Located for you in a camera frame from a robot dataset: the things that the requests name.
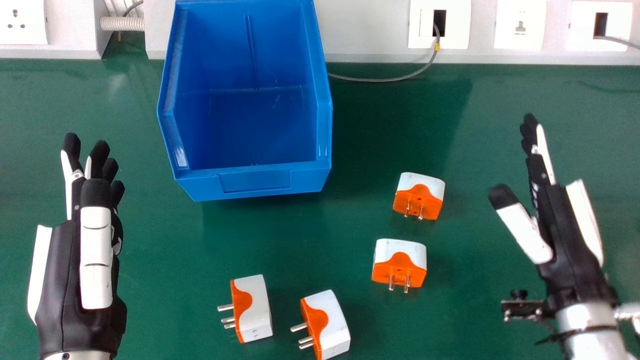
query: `cable outlet plate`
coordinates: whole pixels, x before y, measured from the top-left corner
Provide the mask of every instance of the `cable outlet plate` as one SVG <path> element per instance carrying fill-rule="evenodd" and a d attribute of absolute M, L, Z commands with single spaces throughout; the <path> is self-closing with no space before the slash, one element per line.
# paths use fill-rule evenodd
<path fill-rule="evenodd" d="M 546 0 L 498 0 L 493 47 L 541 50 L 546 18 Z"/>
<path fill-rule="evenodd" d="M 440 38 L 441 49 L 466 49 L 469 47 L 471 29 L 471 0 L 411 0 L 409 10 L 409 48 L 429 49 L 436 37 L 433 35 L 434 13 L 446 10 L 439 21 L 445 36 Z"/>
<path fill-rule="evenodd" d="M 44 0 L 0 1 L 0 44 L 48 43 Z"/>
<path fill-rule="evenodd" d="M 622 1 L 574 1 L 571 5 L 571 24 L 567 50 L 626 51 L 626 45 L 593 38 L 597 13 L 607 14 L 606 36 L 629 40 L 633 16 L 632 3 Z"/>

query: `robotic hand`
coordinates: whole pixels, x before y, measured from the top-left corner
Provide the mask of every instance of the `robotic hand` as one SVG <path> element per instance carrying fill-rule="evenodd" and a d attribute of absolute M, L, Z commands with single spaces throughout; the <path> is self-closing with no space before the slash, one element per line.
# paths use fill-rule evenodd
<path fill-rule="evenodd" d="M 504 321 L 555 318 L 557 331 L 549 340 L 562 344 L 567 359 L 635 359 L 625 349 L 618 320 L 632 320 L 640 333 L 640 304 L 620 306 L 602 272 L 600 231 L 582 180 L 556 183 L 544 130 L 533 115 L 525 116 L 520 132 L 537 217 L 506 185 L 494 186 L 489 201 L 538 268 L 547 299 L 530 301 L 526 291 L 512 291 L 513 300 L 502 301 Z"/>
<path fill-rule="evenodd" d="M 99 141 L 79 162 L 80 139 L 69 133 L 60 152 L 67 221 L 38 226 L 27 298 L 38 327 L 41 360 L 108 360 L 116 356 L 127 321 L 118 297 L 124 185 L 118 164 Z"/>

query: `black port opening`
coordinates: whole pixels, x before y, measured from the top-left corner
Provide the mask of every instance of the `black port opening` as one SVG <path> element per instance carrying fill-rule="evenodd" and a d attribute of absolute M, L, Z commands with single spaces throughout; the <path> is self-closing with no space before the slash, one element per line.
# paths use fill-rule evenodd
<path fill-rule="evenodd" d="M 593 28 L 593 37 L 603 37 L 607 33 L 607 18 L 609 13 L 596 13 L 596 24 Z"/>
<path fill-rule="evenodd" d="M 433 23 L 440 30 L 440 37 L 444 37 L 444 31 L 447 25 L 447 10 L 433 10 Z M 436 29 L 433 29 L 432 36 L 436 36 Z"/>

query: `black screw knob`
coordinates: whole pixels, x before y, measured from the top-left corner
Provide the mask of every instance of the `black screw knob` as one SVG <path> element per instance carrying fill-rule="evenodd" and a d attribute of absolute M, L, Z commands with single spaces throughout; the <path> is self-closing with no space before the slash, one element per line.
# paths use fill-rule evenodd
<path fill-rule="evenodd" d="M 510 294 L 513 300 L 525 301 L 527 300 L 529 292 L 527 290 L 511 290 Z"/>

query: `green tabletop surface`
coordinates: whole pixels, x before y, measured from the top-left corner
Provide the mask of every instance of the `green tabletop surface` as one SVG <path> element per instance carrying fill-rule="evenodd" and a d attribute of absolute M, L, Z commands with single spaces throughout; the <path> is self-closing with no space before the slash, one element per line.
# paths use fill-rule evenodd
<path fill-rule="evenodd" d="M 329 64 L 397 76 L 415 64 Z M 543 123 L 558 181 L 582 178 L 622 301 L 640 300 L 640 67 L 433 65 L 391 84 L 331 80 L 333 169 L 321 193 L 195 203 L 173 180 L 156 119 L 163 63 L 140 37 L 102 61 L 0 61 L 0 359 L 36 359 L 26 313 L 36 225 L 65 218 L 66 132 L 108 141 L 127 188 L 119 294 L 129 308 L 117 359 L 308 359 L 289 332 L 300 298 L 332 289 L 351 332 L 337 359 L 560 359 L 532 322 L 504 324 L 516 288 L 545 296 L 534 265 L 486 194 L 509 184 L 528 207 L 518 127 Z M 401 172 L 446 182 L 437 221 L 392 211 Z M 371 282 L 375 241 L 418 241 L 422 288 Z M 216 306 L 229 280 L 264 274 L 274 336 L 238 343 Z M 631 326 L 628 349 L 640 355 Z"/>

